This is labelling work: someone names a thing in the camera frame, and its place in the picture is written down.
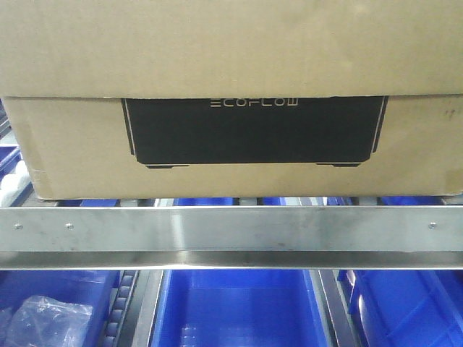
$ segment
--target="white roller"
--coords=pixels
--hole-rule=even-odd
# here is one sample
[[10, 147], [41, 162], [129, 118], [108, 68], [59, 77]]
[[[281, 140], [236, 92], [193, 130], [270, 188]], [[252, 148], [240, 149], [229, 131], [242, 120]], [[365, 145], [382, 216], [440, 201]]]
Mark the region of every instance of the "white roller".
[[5, 192], [17, 192], [23, 190], [28, 182], [28, 176], [10, 174], [1, 180], [0, 189]]
[[14, 191], [5, 192], [0, 189], [0, 207], [8, 207], [12, 204]]

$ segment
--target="shelf rack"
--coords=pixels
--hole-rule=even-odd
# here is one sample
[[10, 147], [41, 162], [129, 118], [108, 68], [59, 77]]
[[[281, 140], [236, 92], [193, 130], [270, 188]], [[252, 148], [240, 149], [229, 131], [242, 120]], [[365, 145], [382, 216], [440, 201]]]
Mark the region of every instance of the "shelf rack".
[[136, 269], [130, 308], [101, 344], [135, 347], [150, 345], [163, 269], [310, 267], [319, 269], [311, 276], [331, 346], [360, 346], [329, 269], [463, 268], [463, 197], [401, 207], [379, 206], [375, 197], [357, 198], [355, 206], [341, 200], [343, 206], [293, 197], [286, 206], [241, 198], [229, 207], [177, 207], [173, 199], [64, 207], [39, 200], [28, 185], [14, 207], [0, 208], [0, 269]]

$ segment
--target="stainless steel bar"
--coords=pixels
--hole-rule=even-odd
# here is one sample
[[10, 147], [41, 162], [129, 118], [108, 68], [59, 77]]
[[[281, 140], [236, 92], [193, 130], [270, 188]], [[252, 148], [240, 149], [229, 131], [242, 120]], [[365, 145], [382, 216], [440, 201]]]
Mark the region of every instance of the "stainless steel bar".
[[0, 270], [187, 269], [463, 269], [463, 252], [0, 252]]
[[463, 206], [9, 207], [0, 209], [0, 268], [460, 268], [462, 212]]
[[132, 339], [132, 347], [148, 347], [154, 328], [154, 319], [161, 291], [162, 271], [150, 271], [145, 295]]
[[347, 313], [347, 308], [344, 306], [334, 272], [332, 270], [319, 270], [318, 276], [325, 294], [328, 313], [336, 338], [336, 345], [338, 347], [360, 347], [360, 340], [349, 321], [349, 314]]

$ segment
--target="box flap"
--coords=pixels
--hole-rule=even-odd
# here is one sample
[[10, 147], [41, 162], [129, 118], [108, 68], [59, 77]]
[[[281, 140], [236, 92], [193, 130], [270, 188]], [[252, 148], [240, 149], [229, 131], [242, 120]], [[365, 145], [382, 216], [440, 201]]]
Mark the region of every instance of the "box flap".
[[463, 93], [463, 1], [4, 1], [0, 95]]

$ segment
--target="metal rail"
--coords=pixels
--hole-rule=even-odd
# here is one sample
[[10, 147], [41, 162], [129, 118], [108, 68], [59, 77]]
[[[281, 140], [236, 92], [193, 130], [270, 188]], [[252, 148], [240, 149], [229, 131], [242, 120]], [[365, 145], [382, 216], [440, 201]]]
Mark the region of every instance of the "metal rail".
[[8, 207], [0, 268], [462, 268], [463, 206]]

